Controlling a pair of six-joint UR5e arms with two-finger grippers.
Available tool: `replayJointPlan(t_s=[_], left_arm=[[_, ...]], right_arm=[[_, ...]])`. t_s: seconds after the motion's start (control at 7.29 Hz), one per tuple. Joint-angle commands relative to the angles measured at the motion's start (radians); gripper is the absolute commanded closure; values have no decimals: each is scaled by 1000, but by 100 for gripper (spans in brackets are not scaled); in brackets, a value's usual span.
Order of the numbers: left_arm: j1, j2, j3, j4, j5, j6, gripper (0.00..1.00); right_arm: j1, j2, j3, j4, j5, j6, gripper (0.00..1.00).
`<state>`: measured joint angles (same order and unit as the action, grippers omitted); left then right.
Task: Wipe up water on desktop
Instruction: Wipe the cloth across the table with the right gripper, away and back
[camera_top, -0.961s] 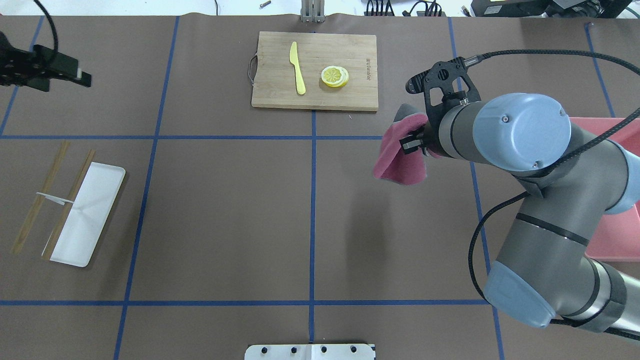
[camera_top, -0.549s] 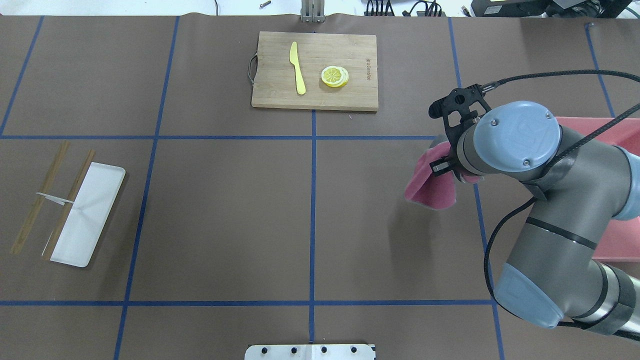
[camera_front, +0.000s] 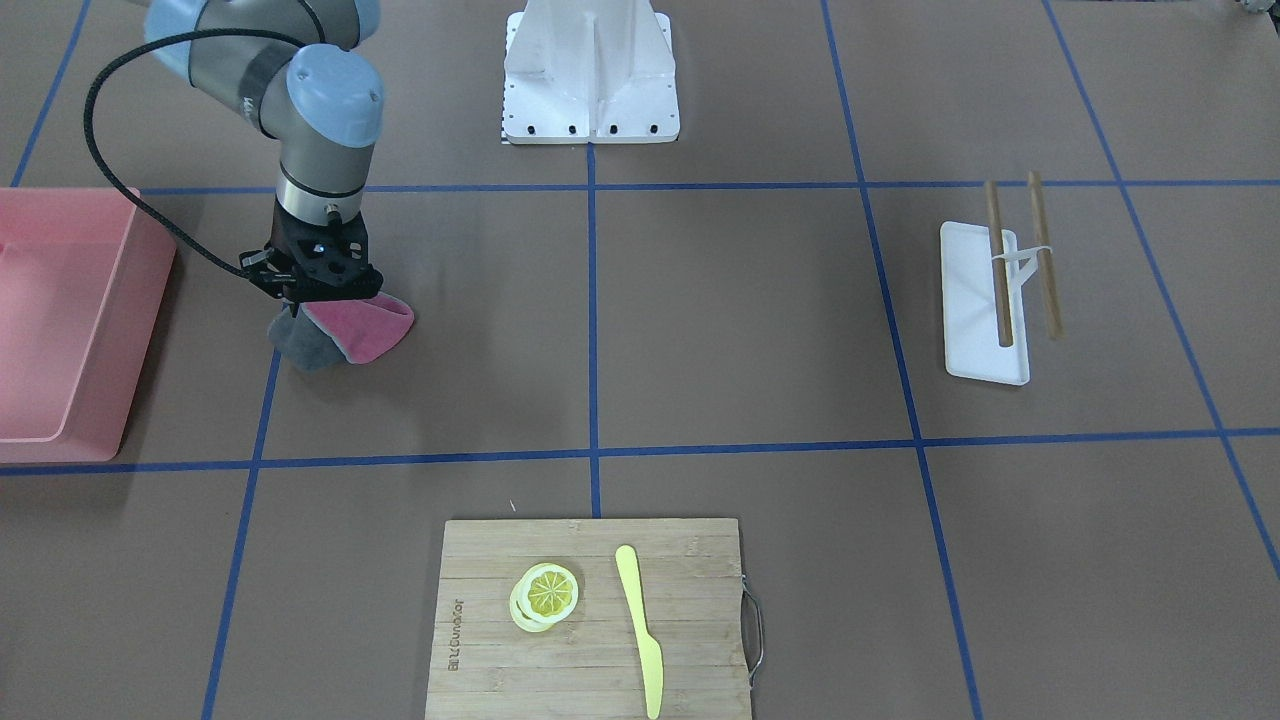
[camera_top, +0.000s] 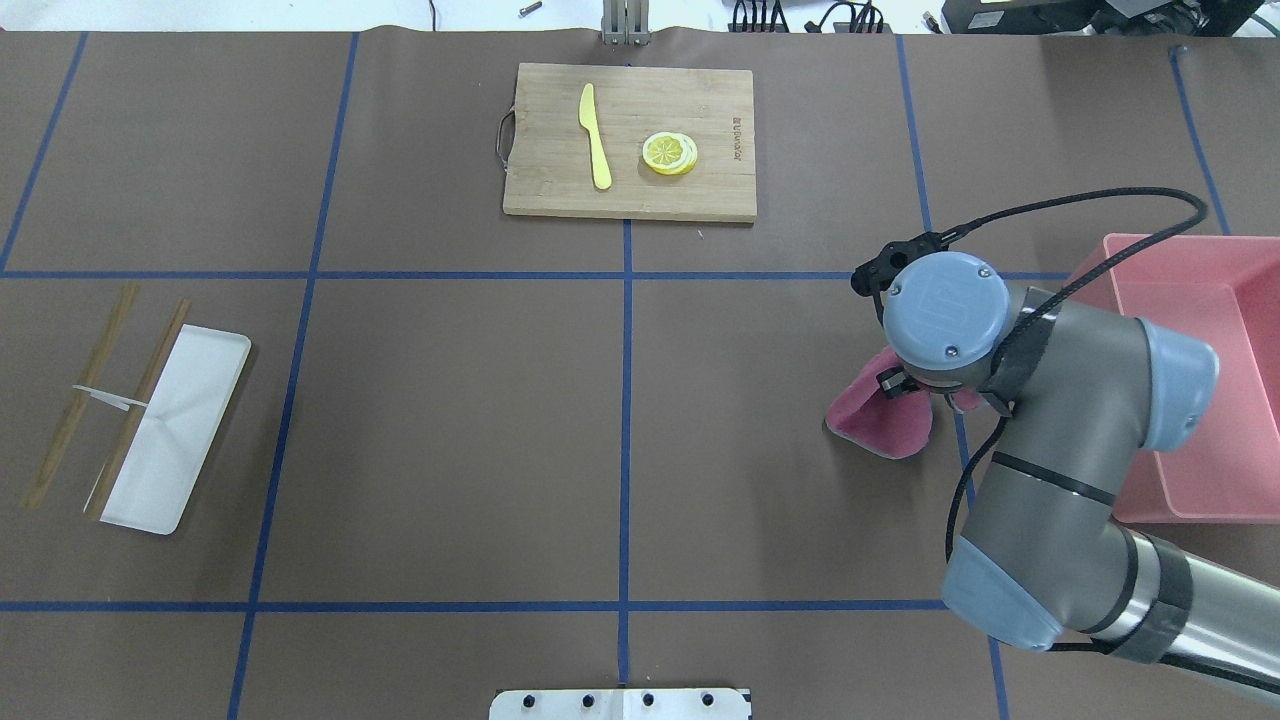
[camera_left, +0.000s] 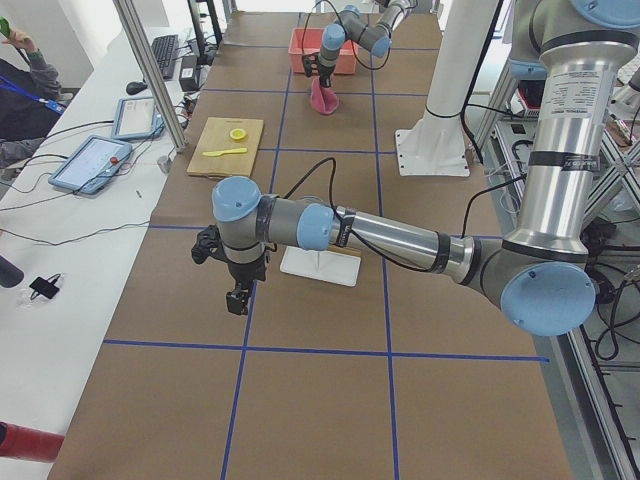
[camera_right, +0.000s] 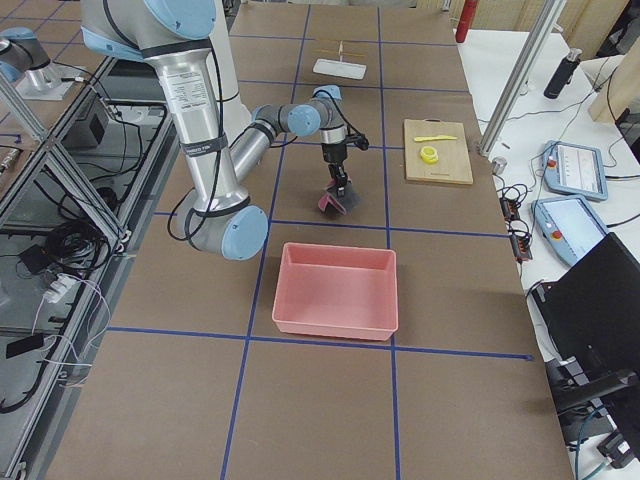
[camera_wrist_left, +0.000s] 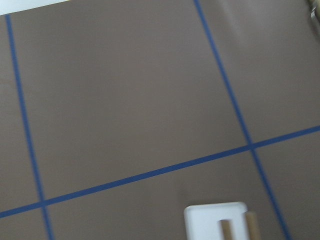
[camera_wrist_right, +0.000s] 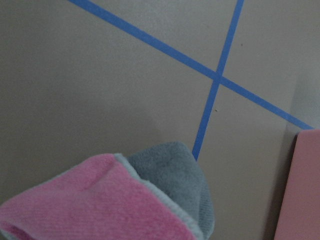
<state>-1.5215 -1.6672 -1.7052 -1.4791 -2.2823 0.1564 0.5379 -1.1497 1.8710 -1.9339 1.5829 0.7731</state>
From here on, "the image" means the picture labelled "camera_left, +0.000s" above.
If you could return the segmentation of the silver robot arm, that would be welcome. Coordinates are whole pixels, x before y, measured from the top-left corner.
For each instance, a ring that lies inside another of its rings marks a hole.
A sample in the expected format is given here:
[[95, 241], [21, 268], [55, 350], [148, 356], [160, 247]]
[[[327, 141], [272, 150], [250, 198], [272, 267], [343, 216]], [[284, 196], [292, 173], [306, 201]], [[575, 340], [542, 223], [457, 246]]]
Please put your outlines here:
[[[502, 1], [456, 5], [436, 62], [424, 115], [395, 132], [401, 176], [468, 177], [462, 120]], [[338, 12], [312, 54], [329, 86], [338, 48], [347, 40], [376, 56], [389, 53], [391, 34], [408, 16], [409, 1], [389, 1], [365, 26], [355, 7]], [[596, 291], [584, 270], [580, 241], [587, 197], [619, 69], [637, 53], [639, 1], [515, 1], [508, 60], [516, 80], [544, 80], [524, 197], [516, 227], [502, 240], [458, 237], [365, 214], [333, 202], [335, 158], [321, 160], [280, 197], [262, 194], [250, 178], [221, 180], [212, 191], [216, 225], [212, 258], [235, 281], [227, 310], [248, 314], [254, 282], [266, 280], [267, 246], [306, 251], [362, 247], [402, 268], [445, 274], [499, 307], [515, 326], [538, 336], [565, 334], [590, 316]], [[290, 200], [316, 167], [332, 162], [329, 202]]]
[[321, 87], [331, 86], [339, 53], [347, 41], [362, 47], [372, 56], [385, 57], [392, 44], [392, 34], [405, 17], [416, 8], [416, 1], [379, 1], [385, 8], [382, 16], [373, 25], [367, 25], [359, 10], [347, 5], [337, 13], [336, 20], [325, 27], [319, 52], [311, 63], [316, 65]]

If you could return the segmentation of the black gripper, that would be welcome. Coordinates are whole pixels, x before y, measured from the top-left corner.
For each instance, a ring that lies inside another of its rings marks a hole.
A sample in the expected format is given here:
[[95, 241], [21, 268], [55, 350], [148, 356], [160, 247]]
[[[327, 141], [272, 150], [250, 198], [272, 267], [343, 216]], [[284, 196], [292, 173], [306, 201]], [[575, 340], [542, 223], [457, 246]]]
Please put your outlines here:
[[249, 296], [256, 281], [266, 280], [267, 256], [261, 255], [250, 263], [228, 263], [229, 273], [235, 281], [232, 291], [226, 293], [226, 306], [229, 313], [247, 315]]
[[323, 88], [330, 88], [332, 86], [331, 77], [334, 73], [333, 66], [326, 66], [323, 64], [318, 65], [319, 84]]

